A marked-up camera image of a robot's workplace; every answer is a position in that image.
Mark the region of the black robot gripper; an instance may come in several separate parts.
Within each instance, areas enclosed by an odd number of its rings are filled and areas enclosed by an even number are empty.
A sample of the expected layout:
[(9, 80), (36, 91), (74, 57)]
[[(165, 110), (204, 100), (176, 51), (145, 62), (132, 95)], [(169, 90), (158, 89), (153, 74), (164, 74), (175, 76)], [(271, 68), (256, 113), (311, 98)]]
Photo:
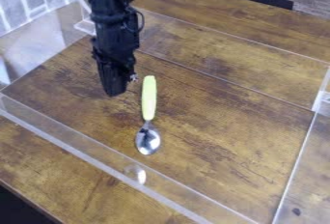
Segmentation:
[(88, 0), (94, 25), (92, 47), (101, 87), (109, 97), (122, 94), (136, 79), (133, 51), (144, 19), (130, 6), (133, 0)]

